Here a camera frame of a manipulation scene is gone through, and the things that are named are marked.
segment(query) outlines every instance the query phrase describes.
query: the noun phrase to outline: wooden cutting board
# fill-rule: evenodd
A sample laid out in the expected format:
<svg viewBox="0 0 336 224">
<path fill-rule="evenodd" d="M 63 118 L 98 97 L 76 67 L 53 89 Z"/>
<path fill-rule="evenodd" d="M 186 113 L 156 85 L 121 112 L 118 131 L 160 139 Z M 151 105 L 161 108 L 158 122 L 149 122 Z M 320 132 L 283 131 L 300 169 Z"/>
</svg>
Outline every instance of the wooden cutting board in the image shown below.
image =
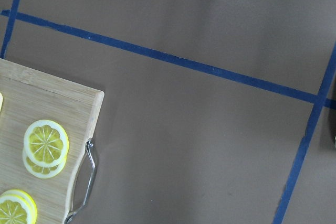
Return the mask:
<svg viewBox="0 0 336 224">
<path fill-rule="evenodd" d="M 0 59 L 0 194 L 22 189 L 35 200 L 37 224 L 63 224 L 72 208 L 73 187 L 96 127 L 104 93 Z M 51 179 L 31 175 L 22 162 L 23 136 L 30 124 L 50 119 L 69 137 L 64 170 Z"/>
</svg>

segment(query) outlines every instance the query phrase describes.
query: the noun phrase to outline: bamboo board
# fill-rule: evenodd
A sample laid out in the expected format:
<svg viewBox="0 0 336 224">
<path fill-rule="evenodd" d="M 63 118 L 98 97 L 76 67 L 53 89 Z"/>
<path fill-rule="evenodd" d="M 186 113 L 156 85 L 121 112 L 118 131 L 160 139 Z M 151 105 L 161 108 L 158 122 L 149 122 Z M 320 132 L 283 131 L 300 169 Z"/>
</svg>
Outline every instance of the bamboo board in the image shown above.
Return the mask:
<svg viewBox="0 0 336 224">
<path fill-rule="evenodd" d="M 61 224 L 72 208 L 85 142 L 96 127 L 104 93 L 0 59 L 0 194 L 21 189 L 35 200 L 37 224 Z M 54 178 L 31 175 L 22 162 L 23 136 L 40 119 L 61 124 L 69 137 L 64 170 Z"/>
</svg>

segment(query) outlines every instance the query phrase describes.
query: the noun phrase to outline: silver handle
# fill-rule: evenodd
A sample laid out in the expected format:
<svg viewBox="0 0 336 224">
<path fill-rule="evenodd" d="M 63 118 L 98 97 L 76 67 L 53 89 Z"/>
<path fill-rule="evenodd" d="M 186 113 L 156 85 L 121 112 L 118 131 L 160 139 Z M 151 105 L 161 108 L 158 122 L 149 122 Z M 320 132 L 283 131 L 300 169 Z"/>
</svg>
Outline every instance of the silver handle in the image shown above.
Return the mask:
<svg viewBox="0 0 336 224">
<path fill-rule="evenodd" d="M 92 138 L 90 138 L 85 144 L 86 155 L 89 157 L 90 162 L 91 162 L 91 167 L 92 167 L 92 172 L 91 172 L 88 188 L 86 190 L 85 197 L 84 197 L 82 205 L 79 208 L 77 208 L 76 210 L 72 210 L 71 212 L 69 212 L 67 218 L 64 221 L 64 224 L 70 223 L 72 221 L 73 217 L 80 210 L 82 210 L 88 202 L 89 196 L 90 196 L 91 191 L 92 191 L 93 182 L 94 182 L 94 179 L 96 178 L 96 173 L 97 173 L 96 162 L 95 162 L 95 159 L 93 158 L 93 155 L 92 155 L 93 149 L 94 149 L 94 145 L 93 145 L 93 142 L 92 142 Z"/>
</svg>

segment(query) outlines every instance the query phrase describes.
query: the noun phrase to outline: wood grain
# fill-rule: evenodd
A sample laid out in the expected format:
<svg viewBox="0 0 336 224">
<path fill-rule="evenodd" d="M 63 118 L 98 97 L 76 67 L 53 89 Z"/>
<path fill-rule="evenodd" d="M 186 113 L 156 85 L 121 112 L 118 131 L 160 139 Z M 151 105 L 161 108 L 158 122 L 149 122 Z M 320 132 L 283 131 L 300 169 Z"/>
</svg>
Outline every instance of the wood grain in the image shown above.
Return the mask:
<svg viewBox="0 0 336 224">
<path fill-rule="evenodd" d="M 50 74 L 0 59 L 0 194 L 22 189 L 35 200 L 37 224 L 61 224 L 72 207 L 72 192 L 84 153 L 92 137 L 104 93 Z M 64 170 L 39 179 L 22 162 L 23 136 L 40 119 L 61 124 L 69 137 Z"/>
</svg>

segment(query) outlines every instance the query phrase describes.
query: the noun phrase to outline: stacked lemon slice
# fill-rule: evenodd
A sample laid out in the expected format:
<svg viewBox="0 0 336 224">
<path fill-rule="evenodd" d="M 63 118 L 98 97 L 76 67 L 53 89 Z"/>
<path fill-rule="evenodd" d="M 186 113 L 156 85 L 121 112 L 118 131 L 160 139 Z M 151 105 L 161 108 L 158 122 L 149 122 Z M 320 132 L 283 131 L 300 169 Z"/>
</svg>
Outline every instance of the stacked lemon slice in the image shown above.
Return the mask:
<svg viewBox="0 0 336 224">
<path fill-rule="evenodd" d="M 37 208 L 25 191 L 12 189 L 0 196 L 0 224 L 35 224 Z"/>
<path fill-rule="evenodd" d="M 68 150 L 69 140 L 63 127 L 51 120 L 39 120 L 26 130 L 23 163 L 32 175 L 52 178 L 63 170 Z"/>
</svg>

